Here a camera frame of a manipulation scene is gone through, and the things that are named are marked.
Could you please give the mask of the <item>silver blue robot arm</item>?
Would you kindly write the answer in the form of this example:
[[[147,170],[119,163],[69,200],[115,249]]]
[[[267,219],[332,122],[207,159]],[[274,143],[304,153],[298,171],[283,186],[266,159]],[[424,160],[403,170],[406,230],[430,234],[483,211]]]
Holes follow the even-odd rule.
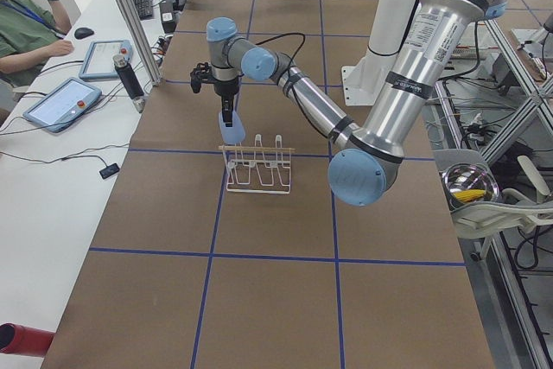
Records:
[[[245,139],[233,108],[238,78],[272,80],[303,116],[338,147],[328,168],[333,193],[345,203],[366,206],[397,178],[404,140],[466,27],[501,16],[505,0],[419,0],[410,31],[363,124],[356,124],[286,54],[240,36],[236,23],[217,17],[207,24],[210,60],[192,72],[192,88],[213,85],[221,99],[219,127],[227,144]]]

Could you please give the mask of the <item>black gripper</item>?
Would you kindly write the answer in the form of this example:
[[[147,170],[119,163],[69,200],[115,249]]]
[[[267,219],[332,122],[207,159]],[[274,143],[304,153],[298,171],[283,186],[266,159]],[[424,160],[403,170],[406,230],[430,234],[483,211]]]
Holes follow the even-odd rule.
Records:
[[[233,126],[233,97],[238,94],[238,77],[231,80],[215,80],[214,91],[221,97],[221,119],[225,127]]]

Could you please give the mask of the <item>person's left hand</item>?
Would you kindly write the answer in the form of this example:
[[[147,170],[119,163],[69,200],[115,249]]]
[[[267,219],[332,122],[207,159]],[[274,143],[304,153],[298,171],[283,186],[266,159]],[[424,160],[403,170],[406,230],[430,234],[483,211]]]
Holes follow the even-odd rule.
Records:
[[[70,41],[58,40],[47,47],[48,57],[65,56],[74,51],[74,46]]]

